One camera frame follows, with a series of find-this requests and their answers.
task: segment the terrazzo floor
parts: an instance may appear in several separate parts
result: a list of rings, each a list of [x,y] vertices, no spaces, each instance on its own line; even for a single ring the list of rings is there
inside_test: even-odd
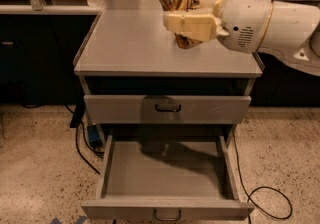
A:
[[[71,113],[64,106],[1,108],[6,139],[0,149],[0,223],[111,223],[88,220],[80,207],[82,200],[94,199],[98,175],[77,153],[76,130],[69,128]],[[281,223],[318,224],[320,108],[251,107],[235,135],[247,190],[266,185],[285,193],[294,210],[292,217]],[[99,168],[102,161],[80,142],[85,157]],[[228,153],[239,197],[244,202],[234,143]],[[286,201],[274,192],[261,191],[253,198],[273,214],[285,216],[289,212]],[[253,224],[279,223],[257,209],[251,216]]]

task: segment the gray desk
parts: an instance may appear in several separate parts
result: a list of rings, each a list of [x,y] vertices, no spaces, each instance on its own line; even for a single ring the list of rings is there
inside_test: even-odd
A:
[[[75,60],[105,143],[89,218],[243,220],[226,145],[261,75],[217,41],[178,48],[158,0],[111,0]]]

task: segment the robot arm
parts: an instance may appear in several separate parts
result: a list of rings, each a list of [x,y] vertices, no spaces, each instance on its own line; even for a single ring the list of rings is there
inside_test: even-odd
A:
[[[199,0],[187,11],[166,11],[164,26],[184,37],[217,39],[226,48],[275,56],[294,69],[320,76],[320,10],[272,0]]]

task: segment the closed drawer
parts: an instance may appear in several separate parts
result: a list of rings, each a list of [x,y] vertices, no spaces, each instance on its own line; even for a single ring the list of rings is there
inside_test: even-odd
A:
[[[109,135],[91,219],[244,220],[223,137]]]
[[[237,124],[249,96],[86,95],[93,123]]]

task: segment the speckled floor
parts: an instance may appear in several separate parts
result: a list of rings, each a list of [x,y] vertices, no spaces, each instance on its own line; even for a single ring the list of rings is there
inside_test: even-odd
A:
[[[70,112],[64,106],[2,109],[6,139],[0,149],[0,223],[106,223],[81,217],[85,214],[80,202],[94,198],[98,175],[77,154]],[[236,139],[247,190],[261,185],[280,189],[294,207],[283,223],[318,224],[320,109],[251,107]],[[83,143],[80,149],[99,168],[101,160]],[[245,201],[233,143],[228,151],[240,200]],[[274,214],[288,214],[285,200],[277,194],[258,193],[254,198],[262,206]],[[257,209],[251,216],[254,224],[278,223]]]

